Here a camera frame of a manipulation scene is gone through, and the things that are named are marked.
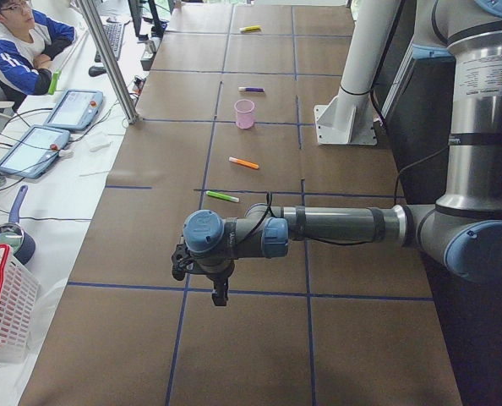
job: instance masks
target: plastic cup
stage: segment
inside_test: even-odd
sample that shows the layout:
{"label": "plastic cup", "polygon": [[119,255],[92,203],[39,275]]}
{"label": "plastic cup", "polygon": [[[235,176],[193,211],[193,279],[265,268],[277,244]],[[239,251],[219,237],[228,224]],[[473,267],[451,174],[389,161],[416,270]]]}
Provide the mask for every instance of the plastic cup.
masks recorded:
{"label": "plastic cup", "polygon": [[250,129],[254,124],[254,103],[248,99],[240,99],[234,103],[236,125],[240,129]]}

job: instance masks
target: orange marker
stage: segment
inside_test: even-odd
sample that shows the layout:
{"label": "orange marker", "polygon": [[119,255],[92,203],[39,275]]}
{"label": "orange marker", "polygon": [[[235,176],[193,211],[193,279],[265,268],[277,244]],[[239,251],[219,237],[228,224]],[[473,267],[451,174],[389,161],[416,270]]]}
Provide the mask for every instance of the orange marker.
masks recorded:
{"label": "orange marker", "polygon": [[259,164],[257,164],[257,163],[252,163],[252,162],[244,161],[243,159],[234,158],[232,156],[229,156],[228,160],[230,162],[237,163],[238,165],[243,165],[245,167],[250,167],[251,169],[259,169]]}

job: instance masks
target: keyboard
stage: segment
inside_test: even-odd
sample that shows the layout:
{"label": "keyboard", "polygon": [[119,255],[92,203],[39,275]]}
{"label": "keyboard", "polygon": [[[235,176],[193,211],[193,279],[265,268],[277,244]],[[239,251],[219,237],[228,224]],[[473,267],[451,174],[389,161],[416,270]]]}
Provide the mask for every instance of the keyboard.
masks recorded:
{"label": "keyboard", "polygon": [[[119,59],[122,53],[122,42],[123,42],[123,31],[125,30],[125,24],[123,23],[106,23],[103,24],[102,28],[105,30],[106,38],[114,51],[114,56],[116,60]],[[101,61],[101,55],[99,51],[95,54],[95,61]]]}

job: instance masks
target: plastic basket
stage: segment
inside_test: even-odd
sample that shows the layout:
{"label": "plastic basket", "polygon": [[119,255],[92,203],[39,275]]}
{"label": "plastic basket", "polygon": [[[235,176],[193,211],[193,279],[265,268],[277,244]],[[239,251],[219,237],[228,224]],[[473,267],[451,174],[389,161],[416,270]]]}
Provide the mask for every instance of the plastic basket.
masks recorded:
{"label": "plastic basket", "polygon": [[38,289],[39,283],[11,248],[0,245],[0,362],[24,359]]}

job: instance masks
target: blue jacket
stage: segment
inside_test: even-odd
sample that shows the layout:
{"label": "blue jacket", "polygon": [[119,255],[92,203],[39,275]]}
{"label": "blue jacket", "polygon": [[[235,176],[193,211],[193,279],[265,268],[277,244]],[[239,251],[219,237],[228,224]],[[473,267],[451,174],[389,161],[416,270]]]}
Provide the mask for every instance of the blue jacket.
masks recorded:
{"label": "blue jacket", "polygon": [[35,69],[33,59],[41,53],[50,58],[58,55],[74,41],[74,27],[50,19],[35,10],[33,17],[35,28],[30,33],[37,40],[37,46],[42,48],[44,41],[44,49],[34,50],[33,44],[26,44],[14,37],[0,23],[0,81],[25,95],[44,95],[50,87],[52,72],[48,69]]}

